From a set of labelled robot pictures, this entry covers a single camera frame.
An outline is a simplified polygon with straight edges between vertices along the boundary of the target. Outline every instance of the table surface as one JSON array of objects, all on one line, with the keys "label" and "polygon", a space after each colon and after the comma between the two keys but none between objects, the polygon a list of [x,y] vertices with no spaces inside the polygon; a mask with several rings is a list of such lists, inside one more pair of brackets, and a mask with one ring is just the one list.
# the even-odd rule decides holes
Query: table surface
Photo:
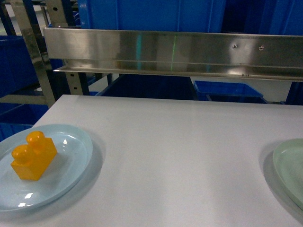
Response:
[{"label": "table surface", "polygon": [[83,178],[0,226],[298,227],[303,211],[273,169],[278,144],[303,138],[303,106],[63,96],[35,126],[85,130]]}]

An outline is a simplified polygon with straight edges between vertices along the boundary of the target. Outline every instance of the blue plastic bin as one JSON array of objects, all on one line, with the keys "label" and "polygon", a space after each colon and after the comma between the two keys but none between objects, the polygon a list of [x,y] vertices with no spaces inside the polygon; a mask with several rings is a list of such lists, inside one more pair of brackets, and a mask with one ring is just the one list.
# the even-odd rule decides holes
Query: blue plastic bin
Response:
[{"label": "blue plastic bin", "polygon": [[188,77],[130,74],[120,76],[98,96],[196,100]]},{"label": "blue plastic bin", "polygon": [[0,114],[0,141],[31,128],[46,113],[46,105],[18,105]]},{"label": "blue plastic bin", "polygon": [[214,101],[214,102],[260,103],[260,104],[268,103],[263,97],[207,95],[207,98],[208,101]]},{"label": "blue plastic bin", "polygon": [[21,36],[0,36],[0,97],[38,82]]},{"label": "blue plastic bin", "polygon": [[200,101],[209,101],[209,96],[222,96],[222,99],[228,96],[236,97],[263,97],[261,93],[244,83],[225,83],[198,81],[194,82],[194,87]]},{"label": "blue plastic bin", "polygon": [[226,0],[78,0],[86,29],[220,32]]},{"label": "blue plastic bin", "polygon": [[303,35],[301,0],[226,0],[224,32]]}]

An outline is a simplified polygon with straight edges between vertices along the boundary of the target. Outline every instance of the stainless steel bar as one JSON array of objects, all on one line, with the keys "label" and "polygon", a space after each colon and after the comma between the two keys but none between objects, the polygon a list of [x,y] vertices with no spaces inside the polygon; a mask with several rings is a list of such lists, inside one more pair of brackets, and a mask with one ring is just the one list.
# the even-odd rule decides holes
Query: stainless steel bar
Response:
[{"label": "stainless steel bar", "polygon": [[20,103],[46,105],[44,96],[7,95],[0,98],[0,103]]},{"label": "stainless steel bar", "polygon": [[16,31],[14,29],[13,23],[9,17],[9,13],[5,7],[4,3],[0,2],[0,19],[3,23],[4,29],[7,35],[16,35]]},{"label": "stainless steel bar", "polygon": [[53,27],[75,26],[70,0],[45,0]]},{"label": "stainless steel bar", "polygon": [[303,81],[303,36],[44,30],[58,71]]},{"label": "stainless steel bar", "polygon": [[41,8],[41,12],[42,12],[42,15],[43,15],[44,22],[45,22],[46,26],[48,26],[49,25],[49,21],[48,21],[47,12],[45,10],[45,7],[44,6],[40,6],[40,8]]},{"label": "stainless steel bar", "polygon": [[54,96],[50,84],[54,75],[33,4],[30,0],[10,0],[10,3],[36,70],[46,103],[50,107],[58,97]]},{"label": "stainless steel bar", "polygon": [[67,72],[66,78],[72,95],[89,95],[89,86],[85,73]]}]

